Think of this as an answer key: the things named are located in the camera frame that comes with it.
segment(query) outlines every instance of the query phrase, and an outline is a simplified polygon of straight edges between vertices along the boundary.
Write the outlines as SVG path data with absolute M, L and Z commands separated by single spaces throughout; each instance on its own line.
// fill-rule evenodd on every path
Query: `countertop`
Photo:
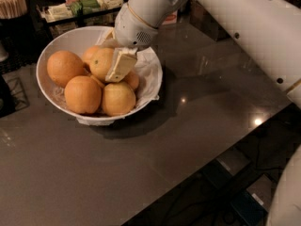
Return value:
M 162 26 L 160 100 L 110 126 L 79 124 L 42 95 L 36 65 L 4 74 L 0 225 L 120 225 L 290 101 L 232 39 Z

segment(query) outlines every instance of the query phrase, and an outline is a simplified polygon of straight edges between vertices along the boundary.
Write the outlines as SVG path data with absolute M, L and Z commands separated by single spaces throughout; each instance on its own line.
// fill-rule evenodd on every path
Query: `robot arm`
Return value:
M 116 19 L 116 38 L 146 47 L 168 14 L 187 0 L 129 0 Z M 261 69 L 301 107 L 301 10 L 283 0 L 196 0 Z

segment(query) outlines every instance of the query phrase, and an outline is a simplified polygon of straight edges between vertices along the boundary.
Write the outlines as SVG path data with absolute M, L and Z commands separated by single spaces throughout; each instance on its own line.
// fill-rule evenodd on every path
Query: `white bowl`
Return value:
M 84 116 L 71 112 L 65 103 L 63 89 L 55 85 L 47 73 L 47 60 L 51 54 L 59 50 L 69 50 L 82 56 L 84 51 L 94 45 L 102 44 L 111 31 L 109 26 L 87 26 L 66 32 L 52 40 L 40 54 L 37 63 L 37 79 L 44 96 L 58 109 L 74 116 L 79 123 L 86 125 L 109 125 L 115 120 L 124 119 L 145 107 L 152 100 L 158 100 L 158 92 L 162 83 L 161 63 L 151 48 L 137 53 L 135 70 L 140 77 L 140 85 L 136 91 L 136 107 L 128 114 L 116 117 L 105 115 Z

